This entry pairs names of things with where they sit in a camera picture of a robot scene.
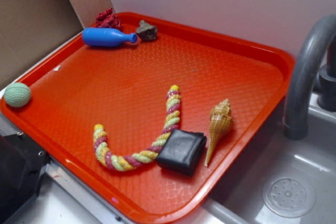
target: faucet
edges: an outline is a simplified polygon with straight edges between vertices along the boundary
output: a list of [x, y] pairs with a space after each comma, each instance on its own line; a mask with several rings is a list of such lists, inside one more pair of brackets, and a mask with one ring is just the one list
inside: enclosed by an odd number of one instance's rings
[[[327, 53], [327, 64], [320, 68]], [[310, 30], [296, 60], [285, 102], [284, 135], [300, 140], [308, 134], [308, 107], [319, 71], [318, 105], [336, 111], [336, 15], [322, 17]]]

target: sink basin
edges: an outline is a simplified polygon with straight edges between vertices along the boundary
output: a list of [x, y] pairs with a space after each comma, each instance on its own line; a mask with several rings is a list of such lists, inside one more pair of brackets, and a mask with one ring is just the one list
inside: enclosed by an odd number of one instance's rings
[[335, 223], [336, 114], [309, 108], [309, 133], [282, 133], [282, 102], [210, 194], [224, 223]]

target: seashell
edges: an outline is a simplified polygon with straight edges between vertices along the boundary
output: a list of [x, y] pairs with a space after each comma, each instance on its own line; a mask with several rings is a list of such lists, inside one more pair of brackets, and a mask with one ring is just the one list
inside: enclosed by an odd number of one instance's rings
[[232, 110], [230, 108], [230, 101], [224, 100], [216, 105], [211, 110], [210, 115], [210, 143], [206, 152], [204, 166], [208, 167], [212, 154], [219, 142], [227, 133], [229, 133], [234, 125], [234, 120], [231, 117]]

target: rope toy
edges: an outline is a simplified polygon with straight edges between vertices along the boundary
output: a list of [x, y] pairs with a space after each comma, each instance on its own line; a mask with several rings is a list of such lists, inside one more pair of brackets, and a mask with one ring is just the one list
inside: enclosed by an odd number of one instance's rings
[[93, 148], [97, 160], [106, 168], [119, 172], [134, 170], [143, 164], [153, 162], [173, 129], [178, 128], [181, 109], [181, 96], [178, 86], [170, 87], [166, 98], [166, 107], [166, 119], [161, 135], [145, 151], [134, 153], [132, 156], [113, 155], [107, 145], [107, 132], [104, 131], [104, 126], [96, 124], [93, 133]]

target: blue toy bottle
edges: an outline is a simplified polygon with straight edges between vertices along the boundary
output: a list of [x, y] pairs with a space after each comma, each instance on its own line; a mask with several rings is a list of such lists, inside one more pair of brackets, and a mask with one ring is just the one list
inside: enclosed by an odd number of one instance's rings
[[82, 34], [83, 41], [89, 46], [115, 47], [124, 42], [136, 43], [135, 33], [124, 34], [114, 28], [86, 28]]

